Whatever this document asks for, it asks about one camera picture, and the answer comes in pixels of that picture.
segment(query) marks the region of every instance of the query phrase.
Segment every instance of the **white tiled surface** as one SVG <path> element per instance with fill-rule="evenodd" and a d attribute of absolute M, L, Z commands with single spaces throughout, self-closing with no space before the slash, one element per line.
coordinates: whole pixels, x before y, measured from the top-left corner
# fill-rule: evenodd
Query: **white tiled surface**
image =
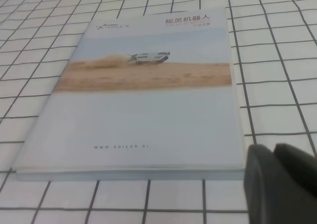
<path fill-rule="evenodd" d="M 0 0 L 0 223 L 248 223 L 241 181 L 20 182 L 8 172 L 92 18 L 214 6 L 227 8 L 246 146 L 314 155 L 317 0 Z"/>

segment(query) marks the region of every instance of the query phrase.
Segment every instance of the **sand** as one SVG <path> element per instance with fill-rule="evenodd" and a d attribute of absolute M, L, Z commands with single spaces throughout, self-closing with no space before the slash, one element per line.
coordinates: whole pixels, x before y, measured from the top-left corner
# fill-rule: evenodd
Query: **sand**
<path fill-rule="evenodd" d="M 147 63 L 110 56 L 67 65 L 55 92 L 119 91 L 231 85 L 228 63 Z"/>

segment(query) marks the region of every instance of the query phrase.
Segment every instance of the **table surface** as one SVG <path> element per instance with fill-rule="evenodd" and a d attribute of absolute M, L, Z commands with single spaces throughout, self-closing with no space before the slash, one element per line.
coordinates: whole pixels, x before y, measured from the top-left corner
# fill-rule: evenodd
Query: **table surface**
<path fill-rule="evenodd" d="M 317 0 L 0 0 L 2 224 L 247 224 L 241 181 L 20 182 L 10 167 L 92 19 L 223 6 L 246 146 L 317 144 Z M 42 62 L 46 57 L 51 62 Z"/>

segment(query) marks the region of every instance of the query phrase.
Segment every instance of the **booklet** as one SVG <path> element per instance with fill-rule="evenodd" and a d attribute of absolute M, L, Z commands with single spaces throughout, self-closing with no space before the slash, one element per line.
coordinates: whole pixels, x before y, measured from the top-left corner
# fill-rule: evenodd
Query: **booklet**
<path fill-rule="evenodd" d="M 94 20 L 27 137 L 22 179 L 242 178 L 224 8 Z"/>

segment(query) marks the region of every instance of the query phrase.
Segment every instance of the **black object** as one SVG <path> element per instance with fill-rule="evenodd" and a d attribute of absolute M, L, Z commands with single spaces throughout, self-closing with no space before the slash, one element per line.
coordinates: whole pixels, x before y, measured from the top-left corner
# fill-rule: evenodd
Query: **black object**
<path fill-rule="evenodd" d="M 251 145 L 244 190 L 250 224 L 317 224 L 317 160 L 293 146 Z"/>

